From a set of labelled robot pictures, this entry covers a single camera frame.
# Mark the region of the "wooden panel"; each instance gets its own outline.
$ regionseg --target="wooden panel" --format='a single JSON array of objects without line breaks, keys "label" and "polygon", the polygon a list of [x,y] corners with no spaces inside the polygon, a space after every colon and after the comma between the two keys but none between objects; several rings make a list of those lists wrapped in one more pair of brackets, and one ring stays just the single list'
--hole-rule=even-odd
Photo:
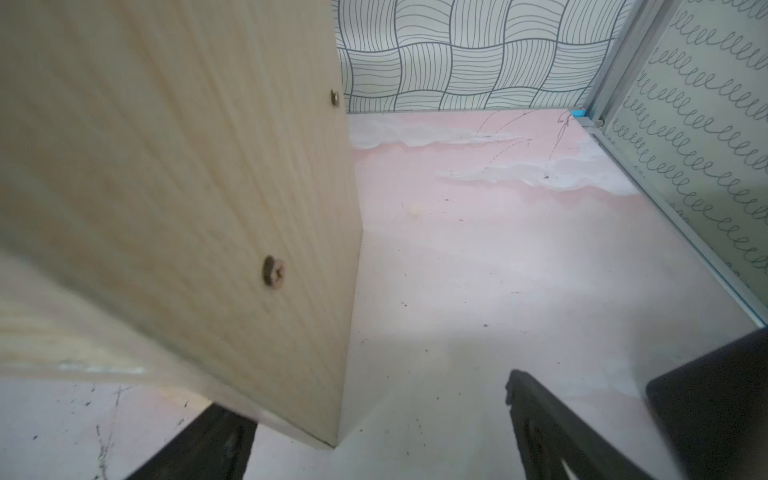
[{"label": "wooden panel", "polygon": [[0,5],[7,248],[329,445],[362,233],[333,45],[328,2]]},{"label": "wooden panel", "polygon": [[0,374],[92,382],[147,382],[151,369],[0,297]]}]

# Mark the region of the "wood grain surface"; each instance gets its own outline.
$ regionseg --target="wood grain surface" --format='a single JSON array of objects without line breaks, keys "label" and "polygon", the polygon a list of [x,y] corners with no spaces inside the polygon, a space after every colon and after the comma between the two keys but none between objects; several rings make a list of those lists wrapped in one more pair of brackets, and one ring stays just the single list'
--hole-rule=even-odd
[{"label": "wood grain surface", "polygon": [[0,240],[327,445],[362,234],[333,46],[328,2],[0,5]]},{"label": "wood grain surface", "polygon": [[151,382],[151,369],[119,356],[18,301],[0,297],[0,375],[91,382]]}]

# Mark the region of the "squiggle pattern wallpaper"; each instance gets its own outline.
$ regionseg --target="squiggle pattern wallpaper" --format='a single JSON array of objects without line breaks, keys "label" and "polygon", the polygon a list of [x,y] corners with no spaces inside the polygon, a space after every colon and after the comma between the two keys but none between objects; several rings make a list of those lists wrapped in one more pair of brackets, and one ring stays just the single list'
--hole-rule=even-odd
[{"label": "squiggle pattern wallpaper", "polygon": [[768,0],[684,0],[606,136],[768,303]]}]

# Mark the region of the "patterned wallpaper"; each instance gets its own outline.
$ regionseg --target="patterned wallpaper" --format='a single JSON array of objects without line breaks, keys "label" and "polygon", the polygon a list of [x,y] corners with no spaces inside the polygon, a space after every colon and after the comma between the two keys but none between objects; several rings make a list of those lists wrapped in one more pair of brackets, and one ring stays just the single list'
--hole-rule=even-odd
[{"label": "patterned wallpaper", "polygon": [[347,111],[576,108],[635,0],[332,0]]},{"label": "patterned wallpaper", "polygon": [[768,304],[768,0],[683,0],[605,134]]}]

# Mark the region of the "pink floor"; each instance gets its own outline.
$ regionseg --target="pink floor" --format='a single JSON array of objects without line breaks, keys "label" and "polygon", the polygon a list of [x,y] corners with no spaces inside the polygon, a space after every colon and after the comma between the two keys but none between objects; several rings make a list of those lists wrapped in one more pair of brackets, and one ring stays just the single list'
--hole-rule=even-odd
[{"label": "pink floor", "polygon": [[[679,478],[644,386],[755,326],[575,121],[524,113],[349,117],[365,233],[343,440],[317,452],[259,428],[247,478],[524,478],[511,369]],[[0,478],[123,478],[190,416],[150,387],[98,414],[41,407],[65,390],[0,382]]]}]

